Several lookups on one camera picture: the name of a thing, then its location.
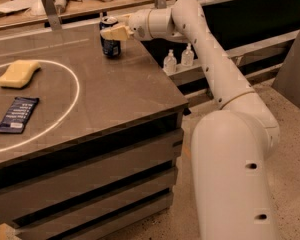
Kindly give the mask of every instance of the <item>brown floor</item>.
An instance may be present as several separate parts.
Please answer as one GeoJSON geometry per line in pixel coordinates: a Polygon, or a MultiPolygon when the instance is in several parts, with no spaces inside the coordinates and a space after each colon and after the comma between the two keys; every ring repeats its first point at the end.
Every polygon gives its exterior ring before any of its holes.
{"type": "MultiPolygon", "coordinates": [[[[282,240],[300,240],[300,109],[271,88],[273,80],[255,86],[277,118],[281,142],[266,161],[282,240]]],[[[174,202],[168,210],[119,230],[102,240],[197,240],[199,229],[191,172],[191,133],[202,116],[216,109],[213,102],[190,108],[182,128],[183,152],[178,159],[179,175],[174,187],[174,202]]]]}

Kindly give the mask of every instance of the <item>white bottle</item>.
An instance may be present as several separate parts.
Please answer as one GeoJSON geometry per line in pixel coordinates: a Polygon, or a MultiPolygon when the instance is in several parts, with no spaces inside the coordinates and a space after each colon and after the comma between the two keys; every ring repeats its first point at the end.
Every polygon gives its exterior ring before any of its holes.
{"type": "Polygon", "coordinates": [[[177,71],[177,59],[173,56],[173,50],[169,50],[169,54],[164,58],[163,70],[166,73],[174,73],[177,71]]]}
{"type": "Polygon", "coordinates": [[[193,65],[194,53],[191,50],[191,44],[188,43],[187,49],[182,52],[181,55],[181,65],[186,67],[191,67],[193,65]]]}

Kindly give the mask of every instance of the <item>black can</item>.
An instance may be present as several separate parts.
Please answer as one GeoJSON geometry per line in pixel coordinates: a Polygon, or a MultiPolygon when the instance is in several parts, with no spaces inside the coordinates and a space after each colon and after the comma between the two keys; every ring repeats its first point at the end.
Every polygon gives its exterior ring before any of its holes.
{"type": "MultiPolygon", "coordinates": [[[[100,30],[105,28],[110,28],[117,23],[118,20],[115,17],[112,16],[102,17],[101,22],[99,24],[100,30]]],[[[102,45],[102,50],[104,55],[108,57],[115,57],[120,55],[121,53],[120,41],[105,40],[101,35],[100,35],[100,40],[101,40],[101,45],[102,45]]]]}

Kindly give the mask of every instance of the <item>gray tabletop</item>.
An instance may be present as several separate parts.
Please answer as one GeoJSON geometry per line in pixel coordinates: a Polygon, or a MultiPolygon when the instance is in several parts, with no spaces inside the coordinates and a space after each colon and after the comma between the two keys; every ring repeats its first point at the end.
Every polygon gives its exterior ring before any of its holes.
{"type": "Polygon", "coordinates": [[[0,167],[131,127],[186,106],[187,100],[136,40],[102,53],[98,26],[0,41],[0,75],[18,59],[41,64],[23,89],[0,87],[0,121],[14,97],[38,97],[22,134],[0,134],[0,167]]]}

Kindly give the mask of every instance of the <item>white robotic arm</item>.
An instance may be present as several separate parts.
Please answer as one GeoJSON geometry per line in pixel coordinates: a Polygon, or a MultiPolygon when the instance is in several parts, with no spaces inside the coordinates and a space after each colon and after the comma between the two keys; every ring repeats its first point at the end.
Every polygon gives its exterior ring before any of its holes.
{"type": "Polygon", "coordinates": [[[279,142],[279,125],[211,34],[202,7],[178,0],[171,8],[138,11],[128,22],[127,33],[139,40],[191,42],[219,105],[201,119],[191,142],[201,239],[280,239],[264,166],[279,142]]]}

